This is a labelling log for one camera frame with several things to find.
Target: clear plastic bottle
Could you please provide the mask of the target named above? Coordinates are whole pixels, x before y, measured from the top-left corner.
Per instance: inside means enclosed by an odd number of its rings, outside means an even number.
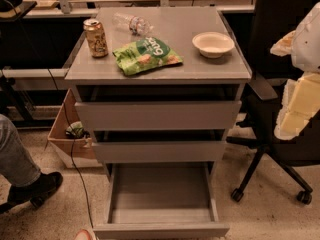
[[[113,15],[112,23],[117,28],[131,31],[134,35],[146,35],[152,29],[144,18],[119,12]]]

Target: tin can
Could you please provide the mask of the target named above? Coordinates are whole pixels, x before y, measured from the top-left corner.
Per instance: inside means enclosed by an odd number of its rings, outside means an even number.
[[[103,26],[96,19],[88,19],[83,22],[90,53],[92,57],[104,57],[108,54],[108,46]]]

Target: cardboard box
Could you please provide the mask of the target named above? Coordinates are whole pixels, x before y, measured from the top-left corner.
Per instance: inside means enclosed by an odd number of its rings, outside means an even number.
[[[101,166],[96,160],[92,149],[92,139],[69,139],[66,136],[68,126],[80,121],[75,109],[75,97],[69,89],[61,106],[57,118],[51,128],[48,141],[51,143],[61,160],[67,168],[74,168],[73,161],[77,167],[98,167]]]

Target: black chair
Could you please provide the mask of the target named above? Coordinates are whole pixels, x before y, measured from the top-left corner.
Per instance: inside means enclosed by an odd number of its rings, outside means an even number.
[[[320,134],[320,113],[305,127],[301,134],[290,140],[277,139],[273,130],[281,108],[283,85],[271,86],[271,79],[297,79],[300,69],[292,66],[291,57],[278,57],[270,54],[270,48],[285,34],[294,30],[305,15],[320,0],[257,0],[250,31],[247,50],[244,51],[248,64],[254,73],[253,80],[245,88],[243,109],[247,112],[240,127],[252,127],[256,139],[228,137],[233,144],[246,145],[257,149],[254,159],[240,185],[231,197],[240,201],[243,191],[260,162],[263,154],[268,154],[301,187],[297,199],[304,204],[312,200],[312,188],[293,169],[296,166],[320,164],[318,140]]]

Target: jeans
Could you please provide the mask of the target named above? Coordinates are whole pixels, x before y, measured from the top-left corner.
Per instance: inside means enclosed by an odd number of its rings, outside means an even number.
[[[41,175],[40,168],[23,146],[13,123],[0,114],[0,174],[13,186],[24,187]]]

